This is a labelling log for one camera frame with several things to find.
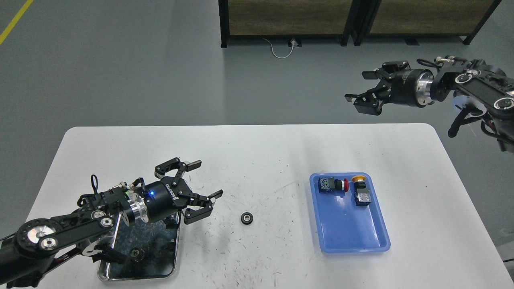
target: screw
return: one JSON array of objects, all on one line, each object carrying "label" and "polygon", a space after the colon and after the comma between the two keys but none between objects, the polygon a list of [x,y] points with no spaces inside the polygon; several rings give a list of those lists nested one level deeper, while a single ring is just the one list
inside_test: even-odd
[{"label": "screw", "polygon": [[57,246],[57,240],[52,237],[44,238],[41,241],[41,248],[43,250],[52,250]]},{"label": "screw", "polygon": [[111,227],[113,225],[113,222],[109,218],[103,218],[100,221],[100,224],[104,227]]},{"label": "screw", "polygon": [[139,255],[139,250],[138,249],[132,249],[132,251],[130,251],[130,256],[131,257],[137,257]]},{"label": "screw", "polygon": [[105,216],[105,213],[99,210],[96,210],[93,213],[91,213],[91,219],[98,219],[103,216]]}]

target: stainless steel tray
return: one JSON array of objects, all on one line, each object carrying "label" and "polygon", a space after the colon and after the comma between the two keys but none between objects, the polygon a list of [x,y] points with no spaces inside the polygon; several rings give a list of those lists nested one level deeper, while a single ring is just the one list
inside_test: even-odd
[{"label": "stainless steel tray", "polygon": [[148,224],[140,220],[125,226],[118,217],[111,247],[128,257],[123,264],[100,262],[98,278],[102,281],[165,278],[175,269],[180,231],[180,212],[171,216],[176,225],[166,229],[161,220]]}]

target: gray floor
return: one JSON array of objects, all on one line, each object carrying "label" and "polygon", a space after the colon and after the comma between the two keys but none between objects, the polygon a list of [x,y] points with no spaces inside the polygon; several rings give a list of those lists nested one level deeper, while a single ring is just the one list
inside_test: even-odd
[{"label": "gray floor", "polygon": [[[0,3],[0,29],[23,2]],[[426,122],[493,241],[512,241],[500,230],[514,228],[514,156],[476,124],[448,138],[450,99],[425,109],[386,105],[374,117],[358,114],[343,95],[374,86],[360,72],[383,61],[417,66],[416,58],[450,54],[483,58],[513,76],[513,11],[504,0],[469,46],[457,38],[421,39],[420,46],[365,40],[361,47],[305,40],[278,60],[260,40],[221,49],[216,1],[36,1],[0,46],[0,235],[24,222],[75,126]],[[275,43],[278,54],[288,53]]]}]

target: white table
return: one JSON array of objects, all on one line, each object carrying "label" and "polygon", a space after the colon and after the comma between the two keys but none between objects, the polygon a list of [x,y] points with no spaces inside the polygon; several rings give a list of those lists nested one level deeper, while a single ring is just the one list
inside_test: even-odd
[{"label": "white table", "polygon": [[[40,288],[514,287],[427,124],[73,128],[29,219],[73,211],[77,198],[91,193],[93,173],[100,190],[139,176],[149,183],[154,167],[175,156],[203,161],[186,174],[193,191],[225,193],[208,219],[182,225],[171,277],[101,282],[98,265],[78,256]],[[344,171],[372,177],[389,251],[321,252],[309,176]],[[240,222],[245,211],[254,216],[249,226]]]}]

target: wooden cabinet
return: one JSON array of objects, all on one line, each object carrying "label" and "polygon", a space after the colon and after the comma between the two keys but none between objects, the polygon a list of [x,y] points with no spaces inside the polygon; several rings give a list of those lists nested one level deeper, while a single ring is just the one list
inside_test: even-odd
[{"label": "wooden cabinet", "polygon": [[338,37],[346,45],[360,0],[218,0],[222,47],[234,38]]},{"label": "wooden cabinet", "polygon": [[363,38],[459,35],[469,44],[501,0],[362,0],[355,45]]}]

